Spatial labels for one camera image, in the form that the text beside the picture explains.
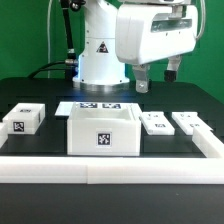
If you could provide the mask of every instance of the open white box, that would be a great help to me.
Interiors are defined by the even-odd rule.
[[[35,134],[45,117],[45,105],[18,103],[4,118],[8,134]]]
[[[140,113],[138,104],[75,102],[67,122],[68,154],[138,156]]]

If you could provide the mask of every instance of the small white block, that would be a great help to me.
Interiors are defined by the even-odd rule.
[[[18,103],[4,118],[8,134],[35,134],[45,117],[45,105]]]
[[[140,118],[149,135],[174,135],[175,129],[163,112],[143,112]]]
[[[69,116],[74,102],[60,102],[55,116]]]
[[[209,131],[212,130],[211,127],[198,117],[197,112],[173,112],[172,118],[186,135],[193,135],[194,127],[201,127]]]
[[[0,123],[0,148],[3,146],[3,144],[8,139],[8,133],[7,133],[7,125],[4,123]]]

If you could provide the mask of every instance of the black cable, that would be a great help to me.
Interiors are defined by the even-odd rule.
[[[38,73],[40,72],[48,72],[48,71],[65,71],[65,69],[63,68],[47,68],[47,69],[40,69],[38,71],[36,71],[36,74],[37,75]]]
[[[39,72],[45,70],[46,68],[49,68],[49,67],[51,67],[51,66],[53,66],[53,65],[60,65],[60,64],[61,64],[61,65],[62,65],[62,64],[64,65],[65,62],[64,62],[64,61],[56,61],[56,62],[48,63],[48,64],[46,64],[46,65],[40,67],[40,68],[37,69],[36,71],[30,73],[27,77],[30,78],[30,79],[32,79],[32,78],[35,77],[36,74],[38,74]]]
[[[67,47],[68,49],[74,49],[68,9],[63,9],[63,16],[64,16],[65,30],[66,30],[66,37],[67,37]]]

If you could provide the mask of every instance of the warning label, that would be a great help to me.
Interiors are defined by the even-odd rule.
[[[96,51],[97,53],[109,53],[106,47],[106,44],[102,42],[102,44],[99,46],[99,48]]]

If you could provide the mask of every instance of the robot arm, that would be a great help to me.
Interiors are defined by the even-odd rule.
[[[151,62],[168,58],[165,80],[176,79],[181,55],[193,51],[203,33],[204,5],[201,0],[203,18],[198,36],[198,13],[191,0],[128,0],[119,8],[116,54],[119,61],[133,65],[138,92],[148,91]]]
[[[133,66],[136,90],[145,93],[149,64],[165,58],[169,61],[165,80],[174,81],[181,55],[193,51],[205,25],[204,0],[200,0],[203,17],[199,35],[192,0],[120,0],[124,4],[118,10],[105,0],[60,1],[73,11],[85,5],[85,49],[73,83],[87,89],[126,84],[126,63]]]

